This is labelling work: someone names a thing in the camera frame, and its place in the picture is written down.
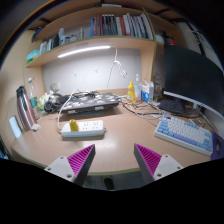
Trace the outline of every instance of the monitor stand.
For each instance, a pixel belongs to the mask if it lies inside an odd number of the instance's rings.
[[[162,100],[158,106],[161,110],[166,110],[172,113],[182,114],[185,112],[185,106],[180,99],[174,98],[173,100]]]

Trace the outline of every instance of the white keyboard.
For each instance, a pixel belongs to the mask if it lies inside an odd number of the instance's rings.
[[[154,136],[210,156],[213,151],[210,131],[177,118],[163,118]]]

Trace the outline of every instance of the white wall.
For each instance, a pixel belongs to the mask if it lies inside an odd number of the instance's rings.
[[[219,117],[218,115],[207,109],[205,110],[204,115],[211,122],[211,124],[216,127],[216,129],[218,130],[217,134],[224,138],[224,118]]]
[[[195,51],[199,54],[201,54],[201,50],[198,46],[198,43],[193,35],[193,33],[191,32],[190,27],[187,25],[187,23],[185,22],[177,22],[176,25],[179,27],[179,29],[181,30],[185,43],[186,43],[186,47],[192,51]]]
[[[59,82],[61,94],[70,94],[74,89],[91,91],[107,89],[111,65],[115,59],[115,48],[97,50],[59,58],[44,66],[44,78],[47,91],[51,84]],[[128,88],[135,75],[141,78],[140,51],[135,49],[118,49],[117,60],[128,73],[126,78],[120,75],[115,64],[111,73],[108,89]]]

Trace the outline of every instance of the book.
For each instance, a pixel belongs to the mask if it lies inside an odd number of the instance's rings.
[[[102,15],[103,35],[108,36],[108,25],[106,15]]]
[[[110,27],[111,27],[111,35],[117,35],[116,27],[115,27],[115,19],[114,15],[110,15]]]
[[[99,16],[97,16],[96,17],[96,35],[99,37],[99,36],[101,36],[101,34],[100,34],[100,17]]]
[[[93,37],[93,18],[91,18],[91,30],[90,36]]]
[[[138,35],[138,37],[142,38],[142,34],[141,34],[141,31],[140,31],[138,19],[137,19],[136,16],[134,16],[134,22],[135,22],[135,25],[136,25],[137,35]]]
[[[130,31],[127,15],[123,15],[123,19],[124,19],[126,36],[131,36],[131,31]]]
[[[97,37],[96,17],[93,17],[93,36],[94,36],[94,37]]]
[[[138,37],[137,28],[136,28],[136,25],[135,25],[135,21],[134,21],[134,19],[133,19],[133,16],[131,16],[131,23],[132,23],[132,25],[133,25],[134,36],[135,36],[135,37]]]
[[[128,18],[128,24],[129,24],[129,27],[130,27],[130,32],[131,32],[131,36],[134,37],[134,29],[133,29],[133,25],[132,25],[132,22],[131,22],[131,17],[130,17],[130,14],[129,12],[126,14],[127,18]]]
[[[122,35],[122,31],[121,31],[121,22],[120,22],[120,18],[119,17],[116,17],[116,25],[117,25],[117,34],[119,36],[123,36]]]
[[[102,16],[99,16],[99,20],[100,20],[100,36],[103,36],[103,20],[102,20]]]
[[[125,30],[124,18],[123,17],[120,17],[120,24],[121,24],[122,36],[126,36],[126,30]]]
[[[150,40],[153,40],[152,28],[151,28],[151,25],[150,25],[150,23],[149,23],[149,21],[148,21],[146,15],[145,15],[145,13],[142,13],[142,14],[140,15],[140,17],[142,17],[142,20],[143,20],[143,22],[144,22],[144,24],[145,24],[145,28],[146,28],[146,32],[147,32],[147,36],[148,36],[148,38],[149,38]]]
[[[114,4],[101,4],[102,7],[122,7],[121,5],[114,5]]]
[[[108,35],[112,35],[111,24],[110,24],[110,15],[106,15],[106,23],[108,27]]]
[[[140,26],[140,30],[141,30],[141,33],[142,33],[142,38],[146,38],[146,31],[145,31],[145,28],[143,26],[143,22],[141,20],[141,17],[137,16],[137,18],[138,18],[138,24]]]

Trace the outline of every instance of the power strip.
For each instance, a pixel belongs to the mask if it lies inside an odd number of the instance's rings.
[[[66,123],[61,130],[62,137],[88,137],[103,135],[105,128],[102,120],[77,122],[79,131],[71,131],[70,124]]]

